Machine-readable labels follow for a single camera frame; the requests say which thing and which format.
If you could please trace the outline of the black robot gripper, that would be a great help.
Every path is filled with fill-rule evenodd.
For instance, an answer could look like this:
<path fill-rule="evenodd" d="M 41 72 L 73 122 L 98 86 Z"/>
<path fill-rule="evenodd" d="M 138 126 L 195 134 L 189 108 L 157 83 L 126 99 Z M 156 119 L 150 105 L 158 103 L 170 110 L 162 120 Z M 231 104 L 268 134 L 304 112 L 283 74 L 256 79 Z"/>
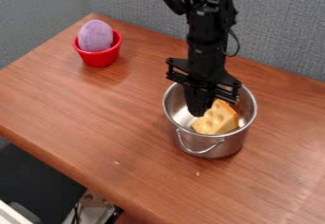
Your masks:
<path fill-rule="evenodd" d="M 168 58 L 166 78 L 184 86 L 188 111 L 196 117 L 205 115 L 215 99 L 239 102 L 241 81 L 227 70 L 229 36 L 212 43 L 188 39 L 188 58 Z"/>

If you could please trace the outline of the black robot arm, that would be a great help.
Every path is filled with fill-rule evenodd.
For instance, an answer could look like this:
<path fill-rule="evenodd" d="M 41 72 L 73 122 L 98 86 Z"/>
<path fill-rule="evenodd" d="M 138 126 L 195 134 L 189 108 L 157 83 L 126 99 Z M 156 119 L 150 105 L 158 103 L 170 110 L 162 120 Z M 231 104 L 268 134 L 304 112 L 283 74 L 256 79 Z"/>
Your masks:
<path fill-rule="evenodd" d="M 236 38 L 239 11 L 233 0 L 164 0 L 188 18 L 188 57 L 169 58 L 166 78 L 185 89 L 188 111 L 201 117 L 221 99 L 239 101 L 241 81 L 227 70 L 228 42 Z"/>

